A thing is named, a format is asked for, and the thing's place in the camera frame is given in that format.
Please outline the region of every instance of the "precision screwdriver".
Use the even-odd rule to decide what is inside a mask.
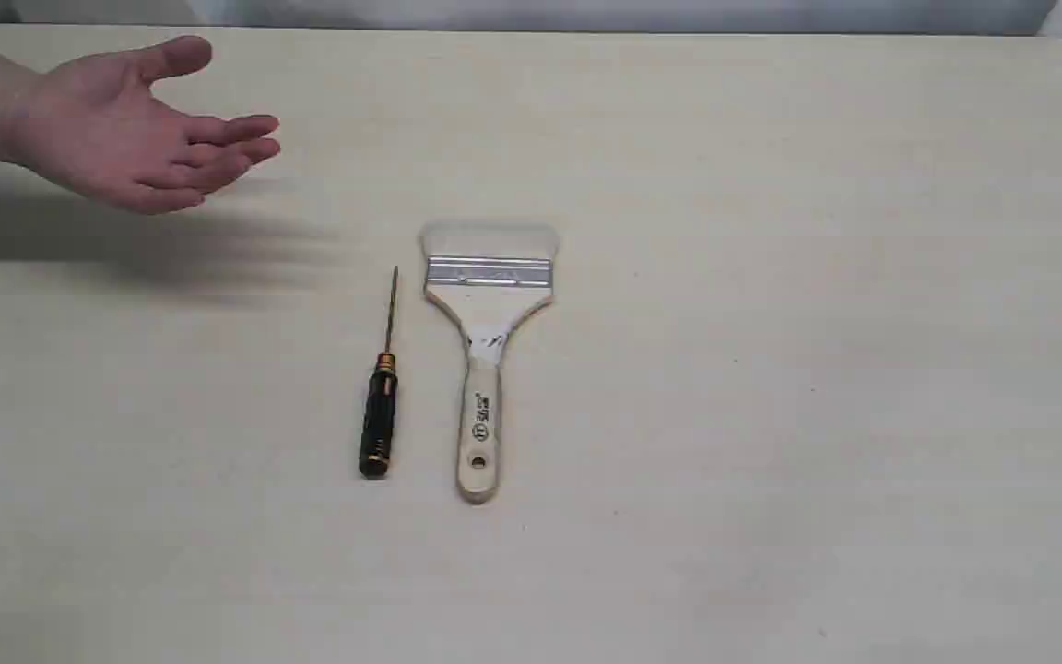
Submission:
[[[367,479],[383,479],[392,463],[395,392],[400,386],[395,374],[395,355],[392,354],[392,324],[395,322],[395,287],[399,280],[400,266],[395,266],[392,269],[392,299],[388,303],[388,333],[383,339],[383,353],[375,358],[375,371],[366,387],[363,438],[359,442],[359,472]]]

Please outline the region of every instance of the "table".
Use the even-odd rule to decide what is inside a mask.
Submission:
[[[160,95],[275,163],[158,220],[0,165],[0,663],[1062,660],[1061,40],[199,32]],[[493,218],[563,248],[475,508],[416,233]]]

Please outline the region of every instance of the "screwdriver handle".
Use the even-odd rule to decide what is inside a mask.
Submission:
[[[395,392],[400,387],[395,374],[395,355],[380,353],[366,387],[363,438],[359,442],[359,472],[363,478],[382,479],[392,463],[392,433],[395,431]]]

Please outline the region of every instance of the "wooden handle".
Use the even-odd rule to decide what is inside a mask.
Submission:
[[[469,357],[461,403],[458,441],[458,489],[472,504],[481,505],[498,491],[498,365]]]

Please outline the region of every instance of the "human hand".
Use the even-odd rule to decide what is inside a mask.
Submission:
[[[72,192],[137,214],[198,206],[281,151],[270,116],[192,117],[156,100],[155,81],[211,59],[202,37],[71,59],[40,74],[0,118],[8,159]]]

